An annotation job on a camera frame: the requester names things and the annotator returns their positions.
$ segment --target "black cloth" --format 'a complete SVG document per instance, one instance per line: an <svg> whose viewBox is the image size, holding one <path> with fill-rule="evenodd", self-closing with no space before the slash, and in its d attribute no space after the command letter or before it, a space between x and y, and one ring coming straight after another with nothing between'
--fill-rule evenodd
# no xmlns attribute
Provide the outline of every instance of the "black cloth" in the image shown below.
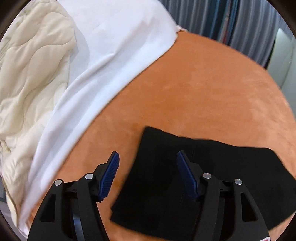
<svg viewBox="0 0 296 241"><path fill-rule="evenodd" d="M180 150L220 180L240 178L268 229L296 210L296 181L272 150L193 140L146 127L134 165L112 207L113 222L168 240L189 239L201 204L191 201L184 189L176 165Z"/></svg>

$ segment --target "mattress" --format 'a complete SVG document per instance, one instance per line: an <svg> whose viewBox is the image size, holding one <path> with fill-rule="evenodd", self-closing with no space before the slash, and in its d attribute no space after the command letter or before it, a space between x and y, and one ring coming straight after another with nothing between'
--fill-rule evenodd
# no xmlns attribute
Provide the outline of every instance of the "mattress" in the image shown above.
<svg viewBox="0 0 296 241"><path fill-rule="evenodd" d="M145 126L178 136L270 148L296 177L296 122L267 71L225 45L188 32L178 35L173 47L94 119L54 177L65 182L78 180L105 163L112 151L120 154L109 196L98 203L110 240L159 240L109 220ZM272 240L280 236L292 216L270 230Z"/></svg>

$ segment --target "metal pin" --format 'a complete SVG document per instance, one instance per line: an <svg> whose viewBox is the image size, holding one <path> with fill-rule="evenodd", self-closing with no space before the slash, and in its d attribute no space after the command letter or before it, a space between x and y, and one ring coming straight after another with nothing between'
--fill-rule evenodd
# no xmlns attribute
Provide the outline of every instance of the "metal pin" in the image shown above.
<svg viewBox="0 0 296 241"><path fill-rule="evenodd" d="M93 177L94 177L94 175L93 175L92 173L88 173L88 174L85 175L85 178L86 178L87 180L90 180L90 179L92 179Z"/></svg>
<svg viewBox="0 0 296 241"><path fill-rule="evenodd" d="M206 179L210 179L212 177L212 175L208 172L205 172L202 176Z"/></svg>
<svg viewBox="0 0 296 241"><path fill-rule="evenodd" d="M62 184L62 180L58 179L58 180L56 180L56 181L54 182L54 184L55 184L56 186L59 186L59 185Z"/></svg>
<svg viewBox="0 0 296 241"><path fill-rule="evenodd" d="M241 184L242 184L242 180L240 180L240 179L235 179L234 182L235 182L237 185L241 185Z"/></svg>

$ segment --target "white sheet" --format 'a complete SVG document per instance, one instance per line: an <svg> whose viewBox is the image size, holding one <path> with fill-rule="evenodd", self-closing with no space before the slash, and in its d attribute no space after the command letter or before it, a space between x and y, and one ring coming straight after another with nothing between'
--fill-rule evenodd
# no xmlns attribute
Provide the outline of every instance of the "white sheet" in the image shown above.
<svg viewBox="0 0 296 241"><path fill-rule="evenodd" d="M19 229L92 120L133 78L163 55L179 30L157 0L60 0L77 28L67 90L37 147Z"/></svg>

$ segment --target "striped curtain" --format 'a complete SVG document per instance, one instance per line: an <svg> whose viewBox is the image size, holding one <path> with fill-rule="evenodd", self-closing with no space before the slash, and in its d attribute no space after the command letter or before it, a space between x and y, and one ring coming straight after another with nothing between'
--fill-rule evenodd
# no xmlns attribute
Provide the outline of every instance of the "striped curtain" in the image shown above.
<svg viewBox="0 0 296 241"><path fill-rule="evenodd" d="M266 0L224 0L231 2L228 32L224 43L265 66L281 27L289 37L293 34L280 14ZM213 39L217 8L223 0L160 0L178 25L188 31Z"/></svg>

